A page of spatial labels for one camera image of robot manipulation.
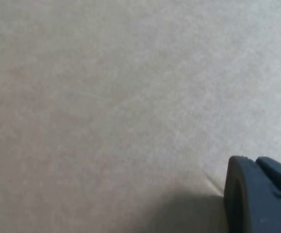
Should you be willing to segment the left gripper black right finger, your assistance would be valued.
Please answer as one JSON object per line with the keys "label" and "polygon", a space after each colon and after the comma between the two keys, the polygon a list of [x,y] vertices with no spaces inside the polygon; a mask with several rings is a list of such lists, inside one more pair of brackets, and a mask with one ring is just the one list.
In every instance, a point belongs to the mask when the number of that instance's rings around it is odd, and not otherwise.
{"label": "left gripper black right finger", "polygon": [[281,190],[281,163],[269,157],[259,157],[256,163],[272,183]]}

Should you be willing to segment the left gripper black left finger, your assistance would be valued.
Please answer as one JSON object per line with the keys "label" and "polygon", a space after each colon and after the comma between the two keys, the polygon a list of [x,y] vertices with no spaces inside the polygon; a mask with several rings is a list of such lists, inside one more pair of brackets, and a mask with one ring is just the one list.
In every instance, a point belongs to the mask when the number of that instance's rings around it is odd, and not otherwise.
{"label": "left gripper black left finger", "polygon": [[281,233],[281,190],[256,161],[229,158],[224,205],[231,233]]}

